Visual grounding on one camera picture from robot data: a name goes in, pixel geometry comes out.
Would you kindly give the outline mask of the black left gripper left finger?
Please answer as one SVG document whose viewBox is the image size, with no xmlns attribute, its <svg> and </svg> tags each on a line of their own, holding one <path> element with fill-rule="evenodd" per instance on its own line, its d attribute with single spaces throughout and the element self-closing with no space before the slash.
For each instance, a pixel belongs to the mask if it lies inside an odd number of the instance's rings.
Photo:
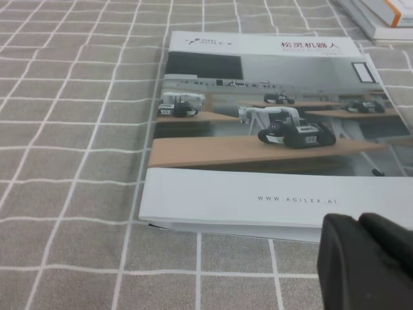
<svg viewBox="0 0 413 310">
<path fill-rule="evenodd" d="M 325 309 L 412 309 L 412 278 L 350 216 L 323 218 L 317 273 Z"/>
</svg>

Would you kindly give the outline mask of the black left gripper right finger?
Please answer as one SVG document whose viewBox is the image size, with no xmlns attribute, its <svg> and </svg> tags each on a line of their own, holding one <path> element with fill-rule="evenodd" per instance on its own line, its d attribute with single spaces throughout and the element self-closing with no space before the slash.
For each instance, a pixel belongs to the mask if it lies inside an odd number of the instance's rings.
<svg viewBox="0 0 413 310">
<path fill-rule="evenodd" d="M 363 213 L 358 222 L 412 278 L 412 231 L 376 213 Z"/>
</svg>

